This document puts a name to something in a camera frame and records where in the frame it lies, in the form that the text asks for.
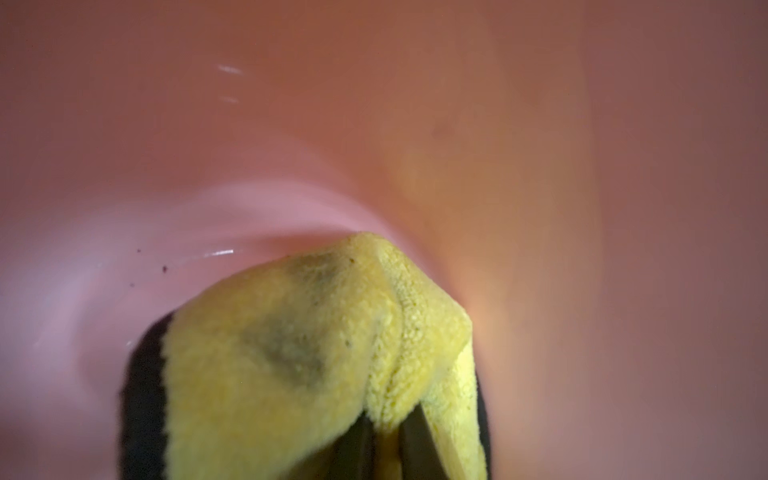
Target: cloth fold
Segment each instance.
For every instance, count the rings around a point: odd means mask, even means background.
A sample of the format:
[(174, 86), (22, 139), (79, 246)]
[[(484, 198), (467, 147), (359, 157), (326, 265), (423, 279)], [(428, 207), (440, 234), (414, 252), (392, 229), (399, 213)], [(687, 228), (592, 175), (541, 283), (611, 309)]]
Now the cloth fold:
[[(472, 323), (382, 237), (226, 278), (174, 312), (159, 341), (169, 480), (322, 478), (362, 412), (375, 477), (400, 479), (397, 428), (419, 403), (449, 477), (486, 478)], [(131, 382), (151, 361), (140, 351), (123, 393), (123, 473), (141, 432), (125, 414)]]

